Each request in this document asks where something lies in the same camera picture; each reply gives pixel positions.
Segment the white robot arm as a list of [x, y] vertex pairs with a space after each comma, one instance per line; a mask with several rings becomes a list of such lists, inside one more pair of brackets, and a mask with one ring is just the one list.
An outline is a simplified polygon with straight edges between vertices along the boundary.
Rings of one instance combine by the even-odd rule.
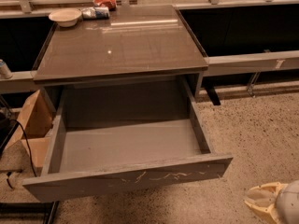
[[244, 203], [268, 224], [299, 224], [299, 180], [253, 187], [246, 193]]

